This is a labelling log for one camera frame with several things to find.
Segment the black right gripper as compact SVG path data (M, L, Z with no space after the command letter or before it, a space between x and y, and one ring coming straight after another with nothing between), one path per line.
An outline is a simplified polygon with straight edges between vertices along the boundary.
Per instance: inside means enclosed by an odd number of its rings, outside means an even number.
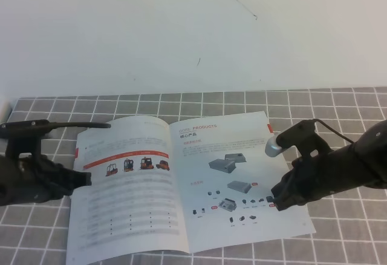
M298 157L292 162L293 168L272 188L270 207L284 211L335 194L334 162L333 152Z

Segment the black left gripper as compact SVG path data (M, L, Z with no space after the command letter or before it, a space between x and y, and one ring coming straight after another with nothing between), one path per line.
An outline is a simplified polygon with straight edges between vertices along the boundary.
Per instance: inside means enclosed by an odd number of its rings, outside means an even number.
M73 194L73 190L91 186L91 173L72 171L47 156L11 156L16 179L11 182L11 203L45 203Z

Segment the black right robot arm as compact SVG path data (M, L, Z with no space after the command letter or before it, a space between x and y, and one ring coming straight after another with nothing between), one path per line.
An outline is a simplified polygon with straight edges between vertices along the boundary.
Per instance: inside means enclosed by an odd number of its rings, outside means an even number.
M316 133L317 123L321 120L301 120L267 141L269 157L293 146L300 153L292 169L271 189L279 211L361 186L386 189L386 121L337 150Z

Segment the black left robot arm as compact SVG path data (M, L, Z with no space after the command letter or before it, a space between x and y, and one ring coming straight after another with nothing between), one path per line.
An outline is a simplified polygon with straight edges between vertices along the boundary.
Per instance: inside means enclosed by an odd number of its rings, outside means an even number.
M90 172L67 169L45 155L1 157L1 206L59 200L90 185Z

